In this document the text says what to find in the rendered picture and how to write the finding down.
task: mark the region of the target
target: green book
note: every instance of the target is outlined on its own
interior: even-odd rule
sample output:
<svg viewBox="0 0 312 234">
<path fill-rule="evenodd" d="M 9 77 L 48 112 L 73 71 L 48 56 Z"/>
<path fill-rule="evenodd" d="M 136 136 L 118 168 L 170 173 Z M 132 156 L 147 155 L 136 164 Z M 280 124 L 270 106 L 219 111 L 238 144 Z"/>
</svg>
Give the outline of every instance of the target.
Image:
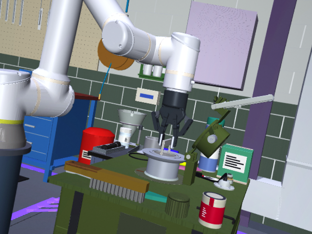
<svg viewBox="0 0 312 234">
<path fill-rule="evenodd" d="M 222 146 L 217 177 L 231 173 L 234 182 L 247 184 L 254 150 L 225 144 Z"/>
</svg>

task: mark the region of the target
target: blue rod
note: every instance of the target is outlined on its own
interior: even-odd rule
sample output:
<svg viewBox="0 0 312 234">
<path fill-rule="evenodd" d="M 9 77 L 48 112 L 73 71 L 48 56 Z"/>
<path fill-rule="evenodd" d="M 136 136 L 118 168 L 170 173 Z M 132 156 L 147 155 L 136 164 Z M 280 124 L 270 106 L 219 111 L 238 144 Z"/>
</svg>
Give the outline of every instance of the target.
<svg viewBox="0 0 312 234">
<path fill-rule="evenodd" d="M 106 80 L 107 74 L 108 74 L 109 69 L 111 68 L 111 66 L 112 66 L 112 63 L 109 65 L 109 68 L 108 68 L 107 73 L 106 73 L 106 75 L 105 75 L 105 78 L 104 78 L 104 81 L 103 81 L 103 84 L 102 84 L 102 88 L 101 88 L 101 91 L 99 92 L 99 94 L 101 94 L 101 93 L 102 93 L 103 85 L 104 85 L 104 83 L 105 83 L 105 80 Z"/>
<path fill-rule="evenodd" d="M 128 12 L 129 0 L 127 0 L 126 13 Z"/>
</svg>

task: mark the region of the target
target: purple pillar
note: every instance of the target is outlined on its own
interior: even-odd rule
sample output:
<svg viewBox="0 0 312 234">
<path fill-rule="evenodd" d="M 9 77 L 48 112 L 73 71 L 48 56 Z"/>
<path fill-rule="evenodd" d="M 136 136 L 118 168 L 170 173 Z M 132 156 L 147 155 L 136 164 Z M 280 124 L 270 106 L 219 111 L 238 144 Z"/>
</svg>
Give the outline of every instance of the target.
<svg viewBox="0 0 312 234">
<path fill-rule="evenodd" d="M 275 95 L 279 71 L 297 0 L 274 0 L 253 97 Z M 251 105 L 243 147 L 253 149 L 249 178 L 257 179 L 272 102 Z M 242 211 L 240 225 L 247 227 L 250 213 Z"/>
</svg>

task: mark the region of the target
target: drawer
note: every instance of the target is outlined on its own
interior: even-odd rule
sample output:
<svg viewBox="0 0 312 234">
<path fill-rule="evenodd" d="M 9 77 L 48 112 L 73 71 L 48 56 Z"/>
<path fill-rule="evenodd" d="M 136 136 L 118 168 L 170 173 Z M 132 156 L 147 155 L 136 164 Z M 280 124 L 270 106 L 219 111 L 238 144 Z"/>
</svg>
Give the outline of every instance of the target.
<svg viewBox="0 0 312 234">
<path fill-rule="evenodd" d="M 31 144 L 31 152 L 27 157 L 46 161 L 50 138 L 35 135 L 32 133 L 25 133 L 27 142 Z"/>
<path fill-rule="evenodd" d="M 53 118 L 25 116 L 25 132 L 50 137 Z"/>
</svg>

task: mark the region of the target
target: white funnel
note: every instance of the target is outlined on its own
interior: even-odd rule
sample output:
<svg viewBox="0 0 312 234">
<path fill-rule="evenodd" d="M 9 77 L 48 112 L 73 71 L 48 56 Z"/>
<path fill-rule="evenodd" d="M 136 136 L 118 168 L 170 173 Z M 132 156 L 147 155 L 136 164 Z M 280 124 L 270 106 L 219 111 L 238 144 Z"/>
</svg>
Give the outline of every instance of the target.
<svg viewBox="0 0 312 234">
<path fill-rule="evenodd" d="M 131 128 L 131 136 L 137 130 L 137 126 L 140 126 L 146 117 L 146 114 L 137 112 L 118 109 L 119 122 L 122 123 L 123 128 Z"/>
</svg>

